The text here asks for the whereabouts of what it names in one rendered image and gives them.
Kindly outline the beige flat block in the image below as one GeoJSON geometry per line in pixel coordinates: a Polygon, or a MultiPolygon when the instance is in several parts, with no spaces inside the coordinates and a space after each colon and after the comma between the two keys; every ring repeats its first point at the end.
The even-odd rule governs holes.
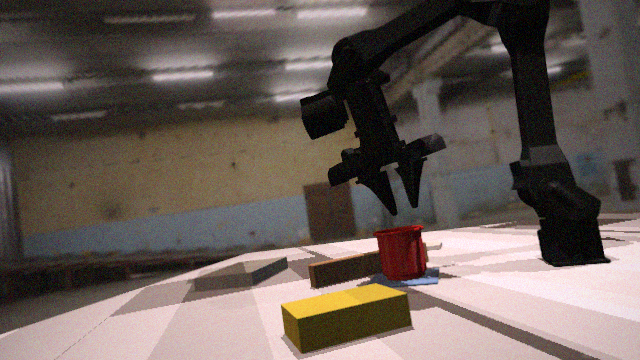
{"type": "Polygon", "coordinates": [[[288,268],[287,257],[243,261],[198,276],[195,292],[254,286],[288,268]]]}

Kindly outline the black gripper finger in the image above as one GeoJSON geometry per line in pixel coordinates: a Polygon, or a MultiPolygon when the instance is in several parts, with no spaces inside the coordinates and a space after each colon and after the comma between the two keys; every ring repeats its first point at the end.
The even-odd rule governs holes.
{"type": "Polygon", "coordinates": [[[402,179],[408,200],[412,208],[418,207],[421,172],[423,162],[426,160],[427,157],[424,157],[394,169],[402,179]]]}
{"type": "Polygon", "coordinates": [[[386,170],[355,181],[355,183],[361,183],[368,187],[380,199],[392,216],[397,215],[397,207],[386,170]]]}

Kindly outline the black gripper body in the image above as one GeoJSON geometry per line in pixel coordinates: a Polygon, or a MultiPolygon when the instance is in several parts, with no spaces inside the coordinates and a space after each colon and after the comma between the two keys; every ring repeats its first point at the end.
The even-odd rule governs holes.
{"type": "Polygon", "coordinates": [[[405,165],[446,148],[443,138],[437,133],[419,138],[406,145],[399,140],[394,122],[396,115],[389,111],[381,111],[364,117],[355,123],[355,137],[360,137],[365,155],[347,160],[333,166],[328,171],[331,187],[348,182],[357,177],[358,180],[381,172],[379,167],[398,163],[405,165]],[[403,148],[405,147],[405,148],[403,148]],[[389,156],[389,154],[396,154],[389,156]],[[380,160],[376,158],[382,157],[380,160]]]}

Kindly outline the yellow rectangular block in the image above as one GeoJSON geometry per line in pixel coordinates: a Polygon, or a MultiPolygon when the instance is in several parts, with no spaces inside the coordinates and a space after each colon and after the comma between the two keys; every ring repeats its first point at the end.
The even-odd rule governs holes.
{"type": "Polygon", "coordinates": [[[303,354],[412,326],[407,293],[377,283],[281,304],[285,335],[303,354]]]}

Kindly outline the dark red cup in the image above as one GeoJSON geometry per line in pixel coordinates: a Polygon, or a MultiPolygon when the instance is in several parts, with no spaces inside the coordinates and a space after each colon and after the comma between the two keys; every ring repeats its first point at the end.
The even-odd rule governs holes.
{"type": "Polygon", "coordinates": [[[382,271],[388,280],[407,280],[425,274],[421,225],[376,231],[382,271]]]}

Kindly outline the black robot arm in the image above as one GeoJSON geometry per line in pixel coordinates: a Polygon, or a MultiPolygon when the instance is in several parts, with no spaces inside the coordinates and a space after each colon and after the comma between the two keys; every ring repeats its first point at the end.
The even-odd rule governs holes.
{"type": "Polygon", "coordinates": [[[354,123],[389,111],[380,86],[390,76],[380,66],[455,16],[497,27],[511,59],[522,143],[520,160],[509,163],[511,189],[544,217],[537,231],[542,258],[553,267],[612,263],[598,223],[602,201],[577,186],[557,143],[544,51],[549,12],[550,0],[423,0],[382,26],[343,37],[333,46],[329,89],[300,99],[305,129],[314,140],[345,128],[345,99],[354,123]]]}

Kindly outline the brown wooden bar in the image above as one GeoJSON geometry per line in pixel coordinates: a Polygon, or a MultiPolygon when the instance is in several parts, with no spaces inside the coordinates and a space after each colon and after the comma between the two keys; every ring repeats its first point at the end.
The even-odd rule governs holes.
{"type": "Polygon", "coordinates": [[[309,264],[308,268],[314,288],[383,272],[379,250],[309,264]]]}

